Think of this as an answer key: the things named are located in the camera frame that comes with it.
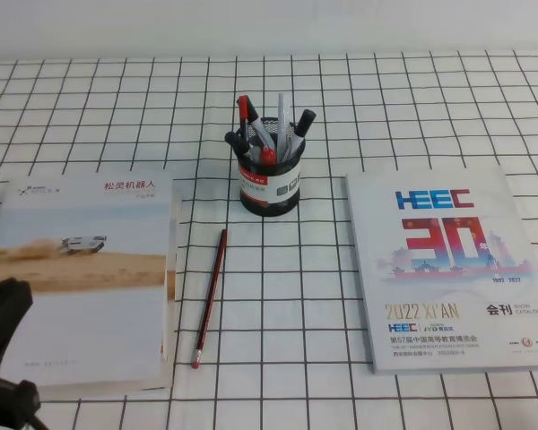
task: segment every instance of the label on pen holder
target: label on pen holder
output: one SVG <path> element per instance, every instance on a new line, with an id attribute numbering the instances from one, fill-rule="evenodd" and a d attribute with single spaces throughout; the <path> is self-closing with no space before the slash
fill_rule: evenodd
<path id="1" fill-rule="evenodd" d="M 279 176 L 256 175 L 239 165 L 241 192 L 254 202 L 271 204 L 289 200 L 299 190 L 301 163 Z"/>

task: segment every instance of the pencil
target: pencil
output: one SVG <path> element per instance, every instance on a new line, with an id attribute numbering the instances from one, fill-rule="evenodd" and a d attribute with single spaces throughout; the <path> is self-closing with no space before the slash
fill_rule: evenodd
<path id="1" fill-rule="evenodd" d="M 215 265 L 213 266 L 213 273 L 211 282 L 209 284 L 209 294 L 207 296 L 207 305 L 204 310 L 204 317 L 201 321 L 201 329 L 199 329 L 199 337 L 197 338 L 197 344 L 195 345 L 194 359 L 192 367 L 198 369 L 201 364 L 201 354 L 204 351 L 205 335 L 207 334 L 207 325 L 209 324 L 209 318 L 212 315 L 213 298 L 215 297 L 215 288 L 217 287 L 217 278 L 219 278 L 219 270 L 221 268 L 221 260 L 223 260 L 223 253 L 225 252 L 225 246 L 227 245 L 227 229 L 224 228 L 221 232 L 221 238 L 219 239 L 219 245 L 217 247 L 217 256 L 215 257 Z"/>

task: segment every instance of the red pen cap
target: red pen cap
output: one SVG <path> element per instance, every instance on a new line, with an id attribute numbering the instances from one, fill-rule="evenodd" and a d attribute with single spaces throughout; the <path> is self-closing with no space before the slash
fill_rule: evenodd
<path id="1" fill-rule="evenodd" d="M 246 96 L 239 97 L 238 103 L 239 103 L 239 119 L 241 120 L 247 119 L 248 117 L 247 97 Z"/>
<path id="2" fill-rule="evenodd" d="M 266 166 L 273 166 L 277 164 L 277 154 L 274 150 L 269 147 L 264 146 L 261 149 L 261 164 Z"/>

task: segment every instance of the black object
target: black object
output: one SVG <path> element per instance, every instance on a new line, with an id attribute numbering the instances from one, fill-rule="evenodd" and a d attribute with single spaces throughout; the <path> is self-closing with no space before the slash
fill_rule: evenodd
<path id="1" fill-rule="evenodd" d="M 18 324 L 32 306 L 30 284 L 14 278 L 0 281 L 0 363 Z"/>
<path id="2" fill-rule="evenodd" d="M 255 110 L 255 107 L 253 106 L 253 103 L 251 103 L 249 96 L 241 96 L 241 97 L 247 98 L 247 120 L 251 124 L 253 121 L 259 118 L 259 115 L 257 114 L 257 111 Z"/>
<path id="3" fill-rule="evenodd" d="M 305 109 L 293 133 L 298 137 L 305 137 L 305 134 L 307 134 L 307 130 L 309 129 L 311 124 L 313 124 L 313 121 L 315 121 L 316 116 L 317 114 L 312 110 Z"/>
<path id="4" fill-rule="evenodd" d="M 30 284 L 14 278 L 0 282 L 0 364 L 18 324 L 32 305 Z M 0 379 L 0 426 L 22 429 L 30 423 L 36 430 L 48 430 L 35 417 L 39 409 L 36 385 Z"/>
<path id="5" fill-rule="evenodd" d="M 235 155 L 237 156 L 243 156 L 249 151 L 249 143 L 234 132 L 225 133 L 225 142 L 231 145 L 233 152 L 235 152 Z"/>
<path id="6" fill-rule="evenodd" d="M 30 423 L 36 430 L 47 430 L 35 417 L 39 406 L 36 385 L 28 381 L 16 385 L 0 379 L 0 426 L 21 430 Z"/>
<path id="7" fill-rule="evenodd" d="M 263 123 L 265 130 L 267 130 L 267 132 L 273 138 L 273 141 L 277 142 L 278 118 L 264 117 L 264 118 L 261 118 L 261 122 Z M 295 128 L 295 124 L 291 123 L 289 127 L 289 133 L 293 133 L 294 128 Z M 243 135 L 243 132 L 240 129 L 238 130 L 238 135 L 239 136 Z M 255 129 L 251 126 L 251 124 L 249 124 L 249 145 L 262 146 L 261 139 L 256 134 Z M 304 150 L 305 150 L 305 140 L 301 142 L 299 149 L 290 158 L 288 158 L 282 163 L 278 163 L 272 166 L 257 164 L 245 155 L 241 155 L 241 156 L 238 155 L 237 160 L 239 163 L 239 170 L 241 171 L 242 175 L 244 174 L 244 171 L 245 171 L 245 173 L 249 173 L 253 175 L 268 176 L 268 178 L 272 176 L 281 176 L 290 172 L 296 166 L 298 166 L 301 159 L 301 155 L 303 155 Z M 248 211 L 253 212 L 255 213 L 255 215 L 259 215 L 262 217 L 277 217 L 279 215 L 283 215 L 289 212 L 290 210 L 295 208 L 295 206 L 297 206 L 297 204 L 299 203 L 299 198 L 300 198 L 300 188 L 297 189 L 297 192 L 294 195 L 292 195 L 288 199 L 283 200 L 282 202 L 274 202 L 274 203 L 260 202 L 258 200 L 255 200 L 249 197 L 246 193 L 243 192 L 243 189 L 241 189 L 240 196 L 239 196 L 241 203 L 243 204 L 243 206 L 245 206 L 245 208 Z"/>

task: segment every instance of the book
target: book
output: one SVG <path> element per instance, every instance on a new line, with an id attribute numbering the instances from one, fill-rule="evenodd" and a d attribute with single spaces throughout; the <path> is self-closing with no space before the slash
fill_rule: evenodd
<path id="1" fill-rule="evenodd" d="M 33 305 L 0 377 L 43 399 L 171 385 L 179 205 L 167 172 L 11 182 L 0 280 L 28 281 Z"/>
<path id="2" fill-rule="evenodd" d="M 347 188 L 375 372 L 538 368 L 538 265 L 501 168 Z"/>

